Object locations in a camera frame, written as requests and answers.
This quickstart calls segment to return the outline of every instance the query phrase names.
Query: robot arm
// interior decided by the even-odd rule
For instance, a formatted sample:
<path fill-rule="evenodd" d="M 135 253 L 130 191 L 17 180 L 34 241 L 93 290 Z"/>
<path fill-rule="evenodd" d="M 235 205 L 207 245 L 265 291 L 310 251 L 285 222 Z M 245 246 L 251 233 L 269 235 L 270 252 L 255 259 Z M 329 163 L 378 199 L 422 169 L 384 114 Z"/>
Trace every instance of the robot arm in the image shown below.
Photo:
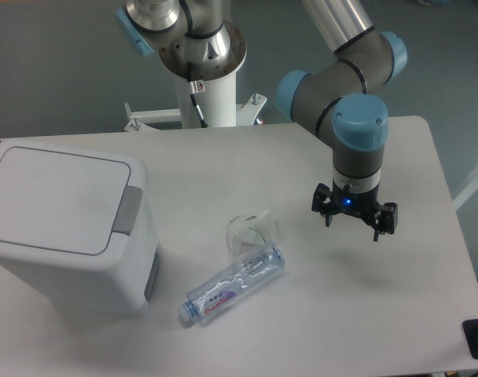
<path fill-rule="evenodd" d="M 358 0 L 303 0 L 336 55 L 336 62 L 311 75 L 293 71 L 280 83 L 279 109 L 333 150 L 333 189 L 320 184 L 312 210 L 361 218 L 379 234 L 394 233 L 397 205 L 377 202 L 388 110 L 366 95 L 406 65 L 406 48 L 392 33 L 377 33 Z"/>
<path fill-rule="evenodd" d="M 368 92 L 402 71 L 406 49 L 394 34 L 375 31 L 359 0 L 303 3 L 337 60 L 316 75 L 305 71 L 288 74 L 278 87 L 276 101 L 281 112 L 333 150 L 333 188 L 318 186 L 312 210 L 326 218 L 326 226 L 334 214 L 361 218 L 374 229 L 377 241 L 380 234 L 394 233 L 397 206 L 377 202 L 388 110 Z M 145 48 L 158 49 L 163 63 L 179 78 L 220 82 L 218 79 L 228 75 L 235 80 L 234 72 L 246 54 L 241 33 L 224 23 L 222 8 L 222 0 L 128 0 L 117 18 L 133 44 L 146 40 Z M 235 81 L 233 84 L 216 90 L 205 101 L 206 119 L 230 107 L 227 114 L 212 119 L 211 126 L 227 123 L 224 119 L 235 120 Z M 189 97 L 200 114 L 200 123 L 206 125 L 192 96 L 178 99 L 183 126 L 183 109 L 188 108 L 184 102 L 189 103 Z"/>
<path fill-rule="evenodd" d="M 215 33 L 223 24 L 222 7 L 219 0 L 128 0 L 123 11 L 150 47 L 159 49 L 185 35 Z"/>
<path fill-rule="evenodd" d="M 158 50 L 173 74 L 183 128 L 236 125 L 236 71 L 246 43 L 223 8 L 223 0 L 128 0 L 117 10 L 134 48 Z"/>

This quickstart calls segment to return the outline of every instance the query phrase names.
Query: gray floor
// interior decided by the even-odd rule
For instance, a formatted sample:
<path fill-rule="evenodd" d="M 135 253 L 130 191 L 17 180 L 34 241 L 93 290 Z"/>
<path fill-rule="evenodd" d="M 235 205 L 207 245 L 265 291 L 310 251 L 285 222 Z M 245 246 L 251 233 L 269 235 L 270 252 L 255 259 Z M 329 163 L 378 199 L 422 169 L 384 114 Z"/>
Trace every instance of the gray floor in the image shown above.
<path fill-rule="evenodd" d="M 139 57 L 123 39 L 113 16 L 121 4 L 0 4 L 0 137 L 118 132 L 126 123 L 124 101 L 133 111 L 177 106 L 158 57 Z M 377 28 L 394 31 L 410 52 L 407 69 L 377 94 L 391 115 L 428 120 L 454 193 L 478 163 L 478 7 L 469 0 L 445 7 L 363 4 Z M 264 120 L 283 123 L 274 106 L 280 79 L 296 68 L 320 71 L 333 56 L 299 1 L 237 0 L 232 10 L 248 41 L 237 99 L 267 95 Z M 416 190 L 422 195 L 422 182 Z M 478 276 L 478 192 L 458 216 Z"/>

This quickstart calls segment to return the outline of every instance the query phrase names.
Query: plastic water bottle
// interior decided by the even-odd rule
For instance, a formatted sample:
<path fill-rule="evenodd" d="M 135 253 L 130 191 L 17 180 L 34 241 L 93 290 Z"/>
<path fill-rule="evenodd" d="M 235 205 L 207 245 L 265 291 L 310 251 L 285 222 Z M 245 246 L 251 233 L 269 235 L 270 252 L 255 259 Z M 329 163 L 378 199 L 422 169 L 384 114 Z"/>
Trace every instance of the plastic water bottle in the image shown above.
<path fill-rule="evenodd" d="M 237 296 L 281 271 L 285 260 L 271 243 L 257 247 L 206 283 L 186 294 L 189 301 L 178 307 L 185 323 L 206 322 L 220 314 Z"/>

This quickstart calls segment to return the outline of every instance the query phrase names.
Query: crumpled plastic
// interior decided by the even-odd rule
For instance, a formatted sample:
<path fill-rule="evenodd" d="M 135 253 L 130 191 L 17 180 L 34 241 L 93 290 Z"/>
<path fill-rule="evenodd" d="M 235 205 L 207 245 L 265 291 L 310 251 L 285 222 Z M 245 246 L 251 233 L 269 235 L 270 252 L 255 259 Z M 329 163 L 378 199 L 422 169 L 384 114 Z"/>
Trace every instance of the crumpled plastic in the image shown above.
<path fill-rule="evenodd" d="M 278 232 L 269 209 L 242 214 L 230 220 L 226 229 L 226 245 L 235 259 L 266 242 L 278 242 Z"/>

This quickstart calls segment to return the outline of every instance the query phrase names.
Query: table surface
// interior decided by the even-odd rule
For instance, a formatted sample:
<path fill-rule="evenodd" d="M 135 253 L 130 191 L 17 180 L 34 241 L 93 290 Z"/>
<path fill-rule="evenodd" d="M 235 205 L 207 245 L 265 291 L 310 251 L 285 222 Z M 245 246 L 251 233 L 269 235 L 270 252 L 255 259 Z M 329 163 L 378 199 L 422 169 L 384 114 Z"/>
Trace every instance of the table surface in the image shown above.
<path fill-rule="evenodd" d="M 121 152 L 149 169 L 160 267 L 148 311 L 54 306 L 0 267 L 0 375 L 383 376 L 477 369 L 461 323 L 478 287 L 429 132 L 390 120 L 379 200 L 399 205 L 394 236 L 311 211 L 331 183 L 331 150 L 295 124 L 43 137 Z M 177 307 L 230 264 L 226 225 L 270 208 L 285 271 L 206 326 Z"/>

